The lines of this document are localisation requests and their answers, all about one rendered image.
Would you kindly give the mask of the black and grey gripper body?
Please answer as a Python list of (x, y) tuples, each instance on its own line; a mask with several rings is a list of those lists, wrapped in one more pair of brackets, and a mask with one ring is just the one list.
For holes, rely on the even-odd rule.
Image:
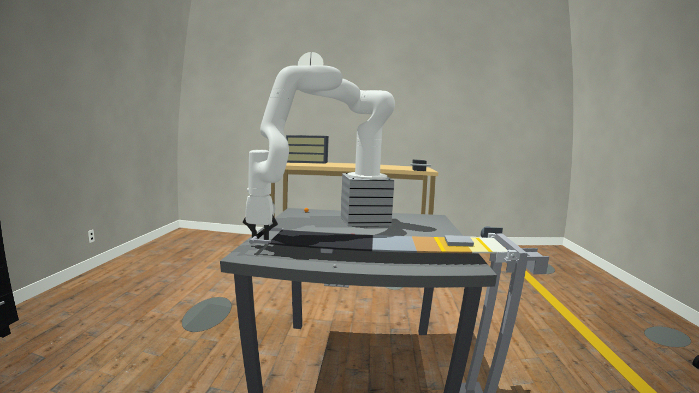
[(273, 201), (270, 195), (248, 196), (246, 202), (246, 222), (248, 224), (269, 225), (273, 218)]

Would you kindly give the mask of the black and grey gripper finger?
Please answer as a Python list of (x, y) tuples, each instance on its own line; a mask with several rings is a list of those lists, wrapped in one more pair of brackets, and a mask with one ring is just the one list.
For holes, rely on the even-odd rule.
[(272, 223), (273, 223), (273, 224), (270, 225), (270, 226), (269, 226), (269, 225), (264, 225), (264, 229), (265, 229), (265, 232), (264, 232), (264, 240), (268, 240), (268, 239), (269, 239), (269, 231), (270, 231), (273, 227), (276, 227), (276, 226), (278, 225), (278, 223), (277, 223), (275, 217), (272, 218)]
[(245, 224), (252, 231), (252, 238), (257, 234), (256, 225), (248, 224), (246, 222), (246, 217), (243, 219), (243, 224)]

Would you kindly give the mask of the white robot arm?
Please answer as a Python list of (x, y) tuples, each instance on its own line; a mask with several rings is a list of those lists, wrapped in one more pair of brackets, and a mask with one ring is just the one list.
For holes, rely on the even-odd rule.
[(269, 150), (249, 152), (248, 194), (258, 197), (271, 194), (271, 183), (280, 181), (285, 172), (289, 144), (283, 131), (295, 90), (341, 100), (356, 114), (372, 114), (357, 129), (356, 170), (348, 172), (348, 176), (387, 178), (380, 174), (382, 128), (394, 112), (394, 96), (387, 91), (361, 91), (354, 83), (342, 79), (340, 70), (329, 65), (289, 65), (277, 75), (260, 123), (260, 133), (269, 139)]

